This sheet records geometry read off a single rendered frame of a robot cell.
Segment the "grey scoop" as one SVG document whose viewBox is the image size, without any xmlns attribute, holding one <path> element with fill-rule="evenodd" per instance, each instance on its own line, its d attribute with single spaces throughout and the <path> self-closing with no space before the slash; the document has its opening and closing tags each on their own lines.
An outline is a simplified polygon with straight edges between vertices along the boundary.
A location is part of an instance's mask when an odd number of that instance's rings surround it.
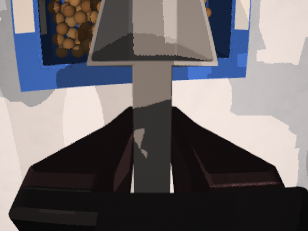
<svg viewBox="0 0 308 231">
<path fill-rule="evenodd" d="M 132 67 L 134 192 L 170 192 L 172 67 L 218 66 L 204 0 L 102 0 L 87 66 Z"/>
</svg>

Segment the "blue dog food box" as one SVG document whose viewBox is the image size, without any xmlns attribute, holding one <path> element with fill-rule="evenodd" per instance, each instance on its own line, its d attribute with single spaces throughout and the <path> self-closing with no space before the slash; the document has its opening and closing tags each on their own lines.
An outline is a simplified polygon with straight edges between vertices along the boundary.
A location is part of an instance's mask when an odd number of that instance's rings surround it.
<svg viewBox="0 0 308 231">
<path fill-rule="evenodd" d="M 31 91 L 132 83 L 132 67 L 87 66 L 88 55 L 56 54 L 51 0 L 11 0 L 19 82 Z M 246 78 L 251 0 L 206 0 L 218 66 L 172 67 L 172 81 Z"/>
</svg>

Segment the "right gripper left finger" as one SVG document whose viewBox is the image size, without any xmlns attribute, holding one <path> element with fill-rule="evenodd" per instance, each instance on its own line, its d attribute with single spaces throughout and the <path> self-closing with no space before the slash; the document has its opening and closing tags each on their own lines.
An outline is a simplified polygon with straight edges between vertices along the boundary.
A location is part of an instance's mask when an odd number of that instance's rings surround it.
<svg viewBox="0 0 308 231">
<path fill-rule="evenodd" d="M 30 166 L 20 188 L 113 192 L 114 177 L 114 192 L 131 192 L 133 163 L 133 106 L 129 106 L 107 125 Z"/>
</svg>

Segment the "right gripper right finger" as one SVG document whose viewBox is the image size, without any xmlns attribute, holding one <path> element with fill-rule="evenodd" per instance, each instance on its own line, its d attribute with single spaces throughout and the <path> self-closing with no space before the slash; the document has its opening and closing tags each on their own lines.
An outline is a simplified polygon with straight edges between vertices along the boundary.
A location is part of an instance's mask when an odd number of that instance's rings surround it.
<svg viewBox="0 0 308 231">
<path fill-rule="evenodd" d="M 192 192 L 285 187 L 274 165 L 200 126 L 176 106 L 172 106 L 171 167 L 174 192 L 191 192 L 190 176 Z"/>
</svg>

